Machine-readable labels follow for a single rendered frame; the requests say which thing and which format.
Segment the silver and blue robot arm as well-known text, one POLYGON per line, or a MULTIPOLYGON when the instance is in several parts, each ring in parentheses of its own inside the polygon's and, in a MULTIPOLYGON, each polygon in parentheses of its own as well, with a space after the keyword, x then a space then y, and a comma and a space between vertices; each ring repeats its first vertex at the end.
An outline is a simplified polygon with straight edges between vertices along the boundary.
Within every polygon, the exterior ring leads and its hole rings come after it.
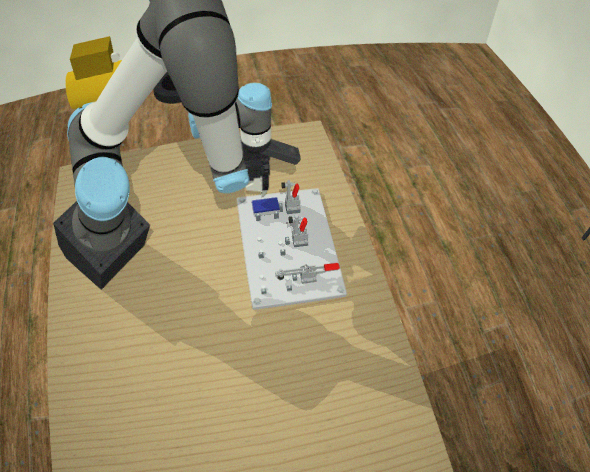
MULTIPOLYGON (((240 134, 251 147, 271 139, 270 89, 249 83, 239 90, 235 38, 222 0, 149 2, 136 25, 137 39, 97 101, 76 109, 68 121, 78 202, 73 233, 94 253, 118 249, 129 235, 130 185, 120 145, 128 122, 167 71, 219 192, 249 183, 240 134)), ((295 165, 301 160, 297 147, 273 139, 259 154, 295 165)))

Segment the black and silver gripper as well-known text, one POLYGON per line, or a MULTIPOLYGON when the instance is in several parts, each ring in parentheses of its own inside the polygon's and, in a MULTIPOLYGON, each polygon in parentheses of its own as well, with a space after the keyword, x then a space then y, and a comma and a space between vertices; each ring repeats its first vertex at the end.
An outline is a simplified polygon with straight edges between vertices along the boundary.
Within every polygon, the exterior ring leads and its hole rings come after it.
MULTIPOLYGON (((242 142, 242 140, 241 140, 242 142)), ((243 142, 242 142, 243 143, 243 142)), ((242 144, 242 151, 246 168, 248 169, 249 185, 246 186, 248 191, 260 191, 261 196, 264 197, 269 189, 269 175, 270 175, 270 157, 259 154, 259 152, 252 151, 263 151, 268 148, 270 141, 260 147, 251 147, 246 144, 242 144), (263 164, 263 165, 262 165, 263 164), (264 170, 265 169, 265 170, 264 170), (255 178, 255 179, 254 179, 255 178), (263 181, 261 183, 261 179, 263 181), (263 183, 264 182, 264 183, 263 183)))

